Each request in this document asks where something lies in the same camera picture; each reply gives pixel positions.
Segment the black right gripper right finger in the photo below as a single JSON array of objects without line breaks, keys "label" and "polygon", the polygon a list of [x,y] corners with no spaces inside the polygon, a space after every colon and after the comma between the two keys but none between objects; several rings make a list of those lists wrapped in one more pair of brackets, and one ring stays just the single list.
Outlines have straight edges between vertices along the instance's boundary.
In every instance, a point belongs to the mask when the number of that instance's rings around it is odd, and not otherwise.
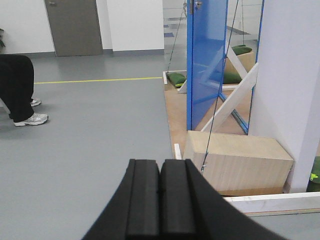
[{"label": "black right gripper right finger", "polygon": [[191,160],[166,159],[160,173],[161,240],[283,240],[228,203]]}]

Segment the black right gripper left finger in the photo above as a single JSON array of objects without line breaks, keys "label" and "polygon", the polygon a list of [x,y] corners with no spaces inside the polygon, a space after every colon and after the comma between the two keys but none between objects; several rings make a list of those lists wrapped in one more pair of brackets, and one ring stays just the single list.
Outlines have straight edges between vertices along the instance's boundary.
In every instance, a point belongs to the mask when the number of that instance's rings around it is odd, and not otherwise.
[{"label": "black right gripper left finger", "polygon": [[130,159],[116,192],[85,240],[158,240],[159,169],[155,160]]}]

